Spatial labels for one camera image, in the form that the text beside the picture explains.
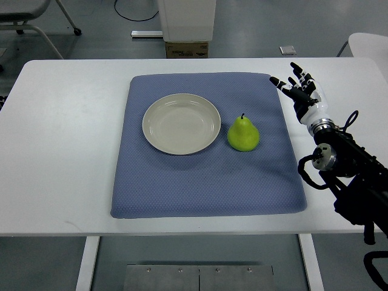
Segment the plate rim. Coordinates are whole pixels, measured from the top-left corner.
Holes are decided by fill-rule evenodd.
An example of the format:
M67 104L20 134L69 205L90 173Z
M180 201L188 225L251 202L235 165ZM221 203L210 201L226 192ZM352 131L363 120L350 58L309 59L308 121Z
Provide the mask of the plate rim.
M201 148L201 149L199 149L199 150L195 150L195 151L191 151L191 152L187 152L187 153L175 153L174 151L171 151L171 150L170 150L170 151L166 151L166 150L160 149L160 147L158 147L157 145L154 145L154 143L152 143L152 142L148 139L148 137L147 137L147 135L146 135L146 133L145 133L145 132L146 132L145 129L144 129L144 127L145 127L145 120L146 120L146 116L147 116L147 113L149 112L149 110L150 110L153 106L155 106L156 103L161 102L161 100L163 100L163 99L165 99L165 98L171 98L171 96L176 96L176 95L186 95L186 96L189 95L189 96L194 96L195 98L200 98L200 99L202 99L203 101L205 101L205 103L207 103L207 104L210 106L210 108L214 109L215 112L217 113L217 116L218 116L217 121L218 121L218 124L219 124L219 125L218 125L217 133L214 135L214 138L211 139L210 142L209 142L206 146L204 146L203 148ZM156 148L157 150L159 150L159 151L161 151L161 152L163 152L163 153L168 153L169 155L175 155L175 156L191 155L191 154L198 153L198 152L200 152L200 151L206 149L208 146L210 146L210 145L215 141L215 139L216 139L216 138L218 137L218 135L219 135L219 132L221 131L221 115L219 114L219 111L218 111L217 107L215 107L215 105L214 105L212 102L210 102L208 99L206 99L206 98L204 98L204 97L202 97L202 96L199 96L199 95L196 95L196 94L193 94L193 93L174 93L174 94L169 94L169 95L166 95L166 96L163 96L163 97L159 98L158 100L156 100L155 102L153 102L153 103L147 108L147 110L146 110L145 113L143 114L143 118L142 118L142 131L143 131L143 135L144 135L144 137L146 138L147 142L148 142L151 146L153 146L154 148Z

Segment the chair wheel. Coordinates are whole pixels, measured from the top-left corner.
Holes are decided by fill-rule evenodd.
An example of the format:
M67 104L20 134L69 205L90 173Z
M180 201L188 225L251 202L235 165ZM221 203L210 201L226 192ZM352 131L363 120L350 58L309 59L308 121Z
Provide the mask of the chair wheel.
M81 35L81 34L82 34L81 29L79 29L79 28L74 28L74 34L75 34L76 36Z

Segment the green pear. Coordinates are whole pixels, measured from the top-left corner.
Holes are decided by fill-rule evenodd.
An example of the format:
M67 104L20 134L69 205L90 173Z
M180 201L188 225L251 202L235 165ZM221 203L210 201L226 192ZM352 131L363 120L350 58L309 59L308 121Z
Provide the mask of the green pear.
M259 140L259 131L244 114L237 117L235 123L229 128L228 142L240 152L253 150L258 145Z

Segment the white plate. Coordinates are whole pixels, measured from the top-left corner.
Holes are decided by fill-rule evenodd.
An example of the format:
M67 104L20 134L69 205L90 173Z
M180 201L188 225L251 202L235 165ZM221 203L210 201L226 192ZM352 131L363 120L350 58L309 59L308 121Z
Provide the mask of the white plate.
M205 98L179 93L163 97L145 112L142 129L151 145L172 155L209 146L221 128L216 107Z

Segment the blue mat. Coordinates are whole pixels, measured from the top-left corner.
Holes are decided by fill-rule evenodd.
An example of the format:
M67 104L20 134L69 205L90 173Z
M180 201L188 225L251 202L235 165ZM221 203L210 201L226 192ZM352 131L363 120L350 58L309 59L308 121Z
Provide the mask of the blue mat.
M160 152L142 132L148 107L166 95L192 93L212 102L221 131L188 156ZM257 126L251 152L229 146L227 131L242 113ZM306 197L269 75L201 73L132 79L113 189L114 218L268 215L303 211Z

